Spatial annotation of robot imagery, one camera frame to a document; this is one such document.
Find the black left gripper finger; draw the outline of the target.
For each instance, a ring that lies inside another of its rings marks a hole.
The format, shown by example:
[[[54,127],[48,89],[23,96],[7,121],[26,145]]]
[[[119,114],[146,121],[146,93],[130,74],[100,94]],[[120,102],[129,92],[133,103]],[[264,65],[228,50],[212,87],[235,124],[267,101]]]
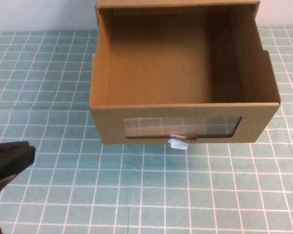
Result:
[[[0,192],[34,163],[35,153],[36,148],[27,141],[0,143]]]

